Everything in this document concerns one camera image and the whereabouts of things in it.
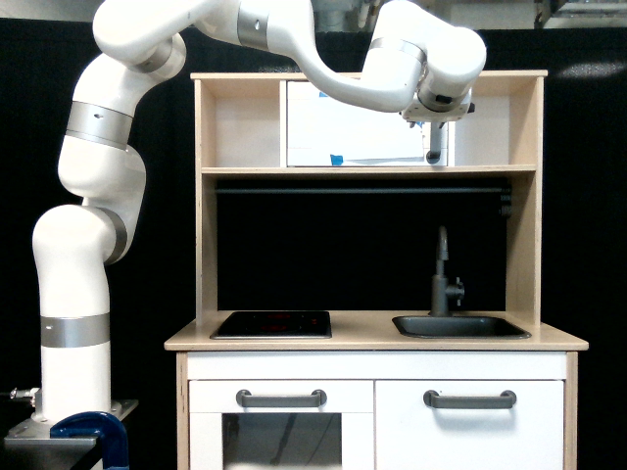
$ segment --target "toy kitchen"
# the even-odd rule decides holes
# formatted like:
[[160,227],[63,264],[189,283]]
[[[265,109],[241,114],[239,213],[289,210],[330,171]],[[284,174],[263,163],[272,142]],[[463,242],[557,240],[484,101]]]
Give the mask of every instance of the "toy kitchen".
[[588,343],[540,309],[546,75],[483,71],[446,164],[311,166],[303,75],[192,74],[179,470],[576,468]]

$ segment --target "white box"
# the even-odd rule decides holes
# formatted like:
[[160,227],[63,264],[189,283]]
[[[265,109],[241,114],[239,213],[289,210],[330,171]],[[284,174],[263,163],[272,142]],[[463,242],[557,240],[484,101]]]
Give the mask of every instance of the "white box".
[[452,165],[455,124],[447,122],[442,155],[430,164],[430,122],[413,128],[397,113],[341,103],[306,81],[287,82],[288,166]]

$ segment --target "wooden countertop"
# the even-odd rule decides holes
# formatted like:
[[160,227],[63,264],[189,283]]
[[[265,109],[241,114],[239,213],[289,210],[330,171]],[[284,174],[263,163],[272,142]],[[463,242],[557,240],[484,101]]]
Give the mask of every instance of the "wooden countertop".
[[[166,341],[168,351],[584,351],[586,341],[556,328],[524,324],[508,316],[510,323],[531,333],[522,340],[421,339],[399,333],[395,316],[426,315],[411,310],[330,310],[332,337],[328,339],[212,340],[210,336],[231,313],[206,312],[203,324],[192,321]],[[506,317],[503,312],[469,312],[469,315]]]

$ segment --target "oven door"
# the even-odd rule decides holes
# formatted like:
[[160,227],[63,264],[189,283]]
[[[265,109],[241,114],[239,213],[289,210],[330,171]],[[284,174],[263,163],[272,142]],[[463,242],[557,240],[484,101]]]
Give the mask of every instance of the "oven door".
[[190,381],[191,470],[372,470],[371,381]]

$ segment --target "oven window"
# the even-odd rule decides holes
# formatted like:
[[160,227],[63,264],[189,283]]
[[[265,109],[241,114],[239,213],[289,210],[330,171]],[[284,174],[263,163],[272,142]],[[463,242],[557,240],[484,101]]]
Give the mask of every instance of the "oven window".
[[340,413],[225,413],[224,470],[342,468]]

